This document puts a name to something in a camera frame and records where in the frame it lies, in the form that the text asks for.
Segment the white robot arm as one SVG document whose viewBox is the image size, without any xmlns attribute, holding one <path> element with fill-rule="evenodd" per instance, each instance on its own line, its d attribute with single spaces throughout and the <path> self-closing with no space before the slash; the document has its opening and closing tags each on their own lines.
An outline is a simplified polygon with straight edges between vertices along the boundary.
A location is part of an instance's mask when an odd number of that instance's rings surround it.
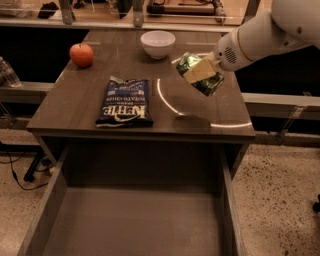
<svg viewBox="0 0 320 256">
<path fill-rule="evenodd" d="M 194 83 L 214 76 L 218 68 L 237 71 L 307 46 L 320 48 L 320 0 L 272 0 L 270 10 L 223 36 L 183 77 Z"/>
</svg>

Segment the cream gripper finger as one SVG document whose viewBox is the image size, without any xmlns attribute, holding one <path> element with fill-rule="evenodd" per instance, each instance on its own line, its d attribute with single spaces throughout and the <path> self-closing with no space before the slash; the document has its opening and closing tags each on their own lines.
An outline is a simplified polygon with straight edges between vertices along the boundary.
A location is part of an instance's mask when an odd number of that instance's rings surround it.
<svg viewBox="0 0 320 256">
<path fill-rule="evenodd" d="M 213 57 L 201 59 L 194 67 L 188 70 L 183 77 L 192 84 L 210 77 L 217 73 L 217 60 Z"/>
</svg>

